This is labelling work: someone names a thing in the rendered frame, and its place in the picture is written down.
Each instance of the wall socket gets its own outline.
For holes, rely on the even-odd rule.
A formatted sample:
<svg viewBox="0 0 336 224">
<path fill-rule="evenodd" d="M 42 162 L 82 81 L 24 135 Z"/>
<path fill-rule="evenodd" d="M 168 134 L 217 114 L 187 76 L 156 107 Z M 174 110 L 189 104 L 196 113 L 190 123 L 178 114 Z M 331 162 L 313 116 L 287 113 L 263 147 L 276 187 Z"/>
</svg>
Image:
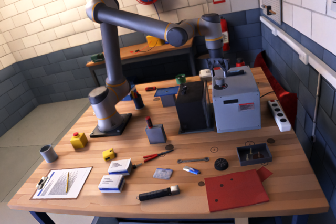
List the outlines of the wall socket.
<svg viewBox="0 0 336 224">
<path fill-rule="evenodd" d="M 308 65 L 308 55 L 307 54 L 301 53 L 299 54 L 299 58 L 304 64 Z"/>
</svg>

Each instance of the concrete floor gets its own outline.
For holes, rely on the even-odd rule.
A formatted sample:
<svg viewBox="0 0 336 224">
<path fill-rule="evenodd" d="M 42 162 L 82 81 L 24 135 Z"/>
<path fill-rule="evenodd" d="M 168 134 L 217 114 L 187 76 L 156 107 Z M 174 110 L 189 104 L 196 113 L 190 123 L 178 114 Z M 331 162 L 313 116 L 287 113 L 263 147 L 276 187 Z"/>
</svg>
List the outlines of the concrete floor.
<svg viewBox="0 0 336 224">
<path fill-rule="evenodd" d="M 43 104 L 0 137 L 0 223 L 38 224 L 26 211 L 7 203 L 43 161 L 39 150 L 55 146 L 90 106 L 87 98 Z M 89 224 L 91 216 L 49 214 L 56 224 Z"/>
</svg>

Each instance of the red flap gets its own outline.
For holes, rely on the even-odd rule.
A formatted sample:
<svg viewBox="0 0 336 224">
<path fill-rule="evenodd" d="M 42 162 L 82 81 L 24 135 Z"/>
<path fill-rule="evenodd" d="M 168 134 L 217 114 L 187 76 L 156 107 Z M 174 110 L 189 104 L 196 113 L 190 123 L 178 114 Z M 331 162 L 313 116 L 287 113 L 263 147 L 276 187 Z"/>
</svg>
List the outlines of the red flap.
<svg viewBox="0 0 336 224">
<path fill-rule="evenodd" d="M 272 173 L 262 167 L 257 170 L 231 173 L 214 178 L 206 178 L 206 194 L 210 212 L 268 202 L 261 180 Z"/>
</svg>

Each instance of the black round puck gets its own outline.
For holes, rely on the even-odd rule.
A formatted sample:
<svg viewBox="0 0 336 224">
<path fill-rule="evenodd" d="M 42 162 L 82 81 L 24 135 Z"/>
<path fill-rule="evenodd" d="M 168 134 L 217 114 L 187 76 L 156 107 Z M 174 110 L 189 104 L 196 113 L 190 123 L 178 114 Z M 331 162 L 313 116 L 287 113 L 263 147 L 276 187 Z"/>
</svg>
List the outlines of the black round puck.
<svg viewBox="0 0 336 224">
<path fill-rule="evenodd" d="M 224 158 L 219 158 L 215 161 L 216 170 L 226 170 L 229 167 L 229 163 Z"/>
</svg>

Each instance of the wooden table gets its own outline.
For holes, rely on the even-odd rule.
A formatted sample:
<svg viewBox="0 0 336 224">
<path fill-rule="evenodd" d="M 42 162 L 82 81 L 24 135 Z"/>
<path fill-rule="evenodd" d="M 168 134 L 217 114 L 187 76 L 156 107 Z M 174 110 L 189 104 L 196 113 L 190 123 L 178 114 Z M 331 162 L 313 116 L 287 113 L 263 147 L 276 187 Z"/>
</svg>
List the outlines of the wooden table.
<svg viewBox="0 0 336 224">
<path fill-rule="evenodd" d="M 260 95 L 272 91 L 261 68 L 253 68 L 252 73 L 259 86 Z M 187 81 L 197 81 L 199 77 L 189 77 Z M 34 171 L 31 177 L 8 203 L 10 209 L 34 212 L 53 212 L 59 214 L 90 215 L 117 218 L 146 219 L 223 219 L 235 218 L 236 223 L 246 223 L 248 217 L 307 215 L 327 212 L 326 197 L 316 179 L 309 161 L 293 130 L 281 133 L 267 107 L 267 101 L 276 99 L 274 93 L 261 98 L 260 130 L 221 133 L 207 132 L 178 135 L 179 121 L 175 107 L 163 108 L 160 100 L 154 98 L 155 92 L 145 92 L 145 87 L 157 88 L 175 86 L 175 80 L 137 85 L 145 108 L 137 111 L 133 101 L 119 102 L 119 113 L 132 113 L 132 118 L 121 136 L 92 138 L 84 149 L 74 150 L 70 144 L 73 132 L 85 132 L 86 136 L 97 125 L 97 119 L 90 107 L 63 139 L 55 147 L 59 155 L 54 163 L 45 161 Z M 145 133 L 145 117 L 150 115 L 154 124 L 163 123 L 167 134 L 167 143 L 150 145 Z M 206 177 L 214 177 L 250 169 L 259 169 L 262 165 L 240 167 L 236 147 L 244 146 L 247 141 L 255 144 L 268 144 L 273 161 L 266 168 L 273 174 L 263 182 L 269 196 L 269 202 L 231 210 L 209 213 L 205 186 L 198 182 Z M 126 184 L 120 194 L 102 194 L 98 184 L 107 175 L 110 162 L 102 158 L 102 151 L 114 148 L 116 159 L 132 158 L 132 163 L 143 162 L 143 156 L 159 153 L 166 145 L 173 144 L 175 150 L 164 157 L 158 157 L 126 176 Z M 209 162 L 193 163 L 200 175 L 182 170 L 184 164 L 178 159 L 209 157 Z M 224 157 L 229 168 L 223 172 L 214 169 L 216 159 Z M 34 200 L 29 198 L 35 191 L 35 185 L 50 169 L 93 166 L 77 200 Z M 156 168 L 173 169 L 170 180 L 152 178 Z M 178 185 L 180 195 L 139 202 L 140 193 Z"/>
<path fill-rule="evenodd" d="M 130 64 L 135 63 L 139 61 L 145 61 L 145 60 L 153 60 L 158 58 L 164 58 L 169 56 L 176 56 L 176 55 L 182 55 L 182 54 L 188 54 L 189 59 L 189 67 L 192 72 L 192 75 L 196 75 L 196 67 L 195 67 L 195 54 L 196 54 L 196 48 L 193 46 L 194 38 L 191 38 L 188 40 L 183 46 L 180 47 L 173 47 L 170 44 L 164 44 L 162 46 L 157 46 L 151 49 L 150 51 L 147 51 L 149 47 L 145 48 L 143 51 L 147 52 L 138 52 L 137 54 L 131 53 L 135 52 L 136 50 L 141 50 L 144 47 L 147 46 L 146 43 L 133 45 L 129 47 L 122 47 L 120 48 L 120 58 L 121 63 L 124 64 Z M 99 61 L 99 62 L 88 62 L 86 66 L 89 68 L 91 75 L 93 77 L 93 80 L 97 87 L 100 86 L 95 71 L 98 69 L 105 68 L 105 61 Z"/>
</svg>

